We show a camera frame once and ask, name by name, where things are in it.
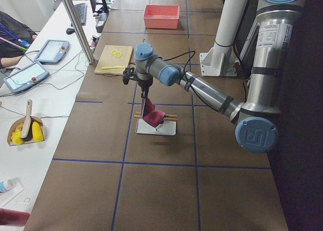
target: white pipe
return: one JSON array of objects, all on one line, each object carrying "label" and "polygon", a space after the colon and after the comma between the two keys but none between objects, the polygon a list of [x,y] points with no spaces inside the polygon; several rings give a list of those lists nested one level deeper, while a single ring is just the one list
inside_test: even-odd
[{"label": "white pipe", "polygon": [[232,44],[247,2],[248,0],[225,0],[214,46],[206,55],[201,55],[203,75],[236,75],[228,72],[234,65]]}]

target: black cable tie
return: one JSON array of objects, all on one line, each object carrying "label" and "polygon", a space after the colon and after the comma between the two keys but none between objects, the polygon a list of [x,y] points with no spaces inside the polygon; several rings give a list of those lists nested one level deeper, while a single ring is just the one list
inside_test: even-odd
[{"label": "black cable tie", "polygon": [[277,77],[283,74],[283,69],[268,68],[268,67],[252,67],[251,73]]},{"label": "black cable tie", "polygon": [[186,80],[186,84],[185,84],[185,87],[184,87],[185,91],[188,91],[190,89],[192,83],[195,81],[195,79],[197,77],[198,77],[197,75],[192,75],[189,79]]},{"label": "black cable tie", "polygon": [[220,46],[220,47],[231,47],[231,46],[233,46],[233,44],[234,44],[234,43],[232,43],[232,44],[230,44],[230,45],[228,45],[228,46],[224,46],[224,45],[220,45],[220,44],[218,44],[216,41],[215,41],[215,43],[216,43],[218,46]]},{"label": "black cable tie", "polygon": [[226,112],[226,110],[228,109],[230,102],[233,99],[234,98],[232,96],[227,96],[226,100],[223,102],[223,104],[219,108],[219,113],[224,114]]}]

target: ur logo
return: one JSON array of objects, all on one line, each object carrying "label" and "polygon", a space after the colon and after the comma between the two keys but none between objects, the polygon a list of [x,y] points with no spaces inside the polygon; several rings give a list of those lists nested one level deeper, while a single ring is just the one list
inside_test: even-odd
[{"label": "ur logo", "polygon": [[247,128],[246,144],[265,146],[268,132],[263,129]]}]

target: red cloth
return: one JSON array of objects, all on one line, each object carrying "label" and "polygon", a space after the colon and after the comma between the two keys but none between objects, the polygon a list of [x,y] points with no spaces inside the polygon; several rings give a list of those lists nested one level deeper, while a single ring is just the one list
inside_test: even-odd
[{"label": "red cloth", "polygon": [[152,104],[149,98],[147,98],[143,109],[142,119],[152,127],[156,128],[159,124],[164,122],[164,116],[165,113],[160,110],[155,110],[155,105]]}]

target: white desk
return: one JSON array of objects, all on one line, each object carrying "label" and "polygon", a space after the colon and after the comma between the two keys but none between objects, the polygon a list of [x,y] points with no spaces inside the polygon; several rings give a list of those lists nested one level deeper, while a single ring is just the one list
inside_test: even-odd
[{"label": "white desk", "polygon": [[[86,38],[90,40],[92,35],[98,36],[98,33],[95,29],[96,22],[92,16],[90,3],[87,3],[87,19],[83,30]],[[47,39],[68,40],[70,42],[68,53],[58,65],[45,66],[51,74],[82,50],[76,34],[66,34],[66,29],[70,27],[70,24],[70,19],[63,4],[61,4],[28,49],[28,51],[40,50]],[[36,53],[28,56],[34,59]],[[43,83],[52,83],[56,87],[62,88],[75,81],[82,75],[75,70],[77,61],[78,57],[53,76],[49,76]],[[23,68],[30,63],[31,61],[28,58],[23,57],[17,67]],[[87,65],[87,59],[82,53],[76,68],[85,73]],[[0,97],[0,101],[3,107],[25,114],[26,102],[31,99],[33,101],[32,116],[40,118],[68,116],[82,80],[83,78],[63,90],[57,90],[51,85],[37,85],[19,95]],[[0,95],[7,93],[10,93],[10,91],[4,84],[0,88]],[[24,188],[11,201],[0,207],[30,213],[68,118],[43,118],[42,121],[47,131],[43,142],[9,146],[7,144],[9,128],[14,121],[21,117],[23,116],[0,108],[0,182],[15,179],[19,180]],[[30,200],[30,204],[21,204],[25,200]],[[0,231],[3,230],[23,230],[23,227],[0,226]]]}]

